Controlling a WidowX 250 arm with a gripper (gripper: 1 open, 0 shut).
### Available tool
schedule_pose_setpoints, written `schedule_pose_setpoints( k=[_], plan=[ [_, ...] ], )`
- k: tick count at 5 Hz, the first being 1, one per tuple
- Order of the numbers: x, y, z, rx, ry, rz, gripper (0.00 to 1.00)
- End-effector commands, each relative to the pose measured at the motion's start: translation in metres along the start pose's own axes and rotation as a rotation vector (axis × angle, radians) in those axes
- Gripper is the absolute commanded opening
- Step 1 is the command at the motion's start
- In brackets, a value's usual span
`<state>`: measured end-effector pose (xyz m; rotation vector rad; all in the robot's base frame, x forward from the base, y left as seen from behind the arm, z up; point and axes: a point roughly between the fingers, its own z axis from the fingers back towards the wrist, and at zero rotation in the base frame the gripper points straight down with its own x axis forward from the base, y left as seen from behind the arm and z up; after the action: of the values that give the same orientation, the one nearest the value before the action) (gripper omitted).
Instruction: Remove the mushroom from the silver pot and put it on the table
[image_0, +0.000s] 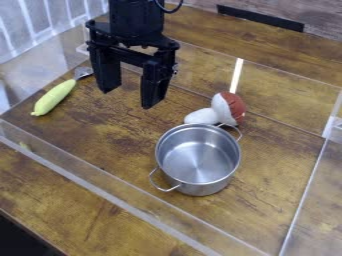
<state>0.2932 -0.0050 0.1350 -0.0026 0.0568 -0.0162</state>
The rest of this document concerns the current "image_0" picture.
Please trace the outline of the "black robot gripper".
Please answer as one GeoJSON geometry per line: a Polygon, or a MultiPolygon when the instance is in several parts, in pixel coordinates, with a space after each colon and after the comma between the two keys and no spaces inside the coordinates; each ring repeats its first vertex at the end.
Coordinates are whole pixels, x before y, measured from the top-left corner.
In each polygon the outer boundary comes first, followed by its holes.
{"type": "Polygon", "coordinates": [[[143,64],[141,107],[149,109],[165,97],[180,46],[163,35],[164,0],[108,0],[108,21],[89,20],[87,41],[97,87],[103,93],[121,85],[120,62],[143,64]]]}

